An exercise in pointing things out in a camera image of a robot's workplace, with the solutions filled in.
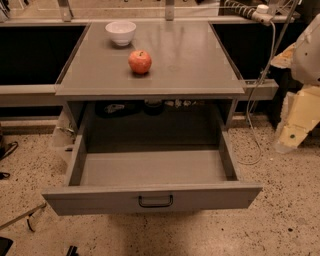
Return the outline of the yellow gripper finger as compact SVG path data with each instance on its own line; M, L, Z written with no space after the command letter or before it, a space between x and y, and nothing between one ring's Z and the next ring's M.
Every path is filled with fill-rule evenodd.
M288 92L280 117L275 150L288 153L296 149L320 122L320 87L304 85L297 93Z

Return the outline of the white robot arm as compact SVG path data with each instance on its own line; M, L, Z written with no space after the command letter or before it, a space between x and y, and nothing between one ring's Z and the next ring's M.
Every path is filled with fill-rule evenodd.
M288 93L283 108L275 149L296 149L320 122L320 20L316 16L297 41L275 56L271 65L289 68L292 78L303 84L296 94Z

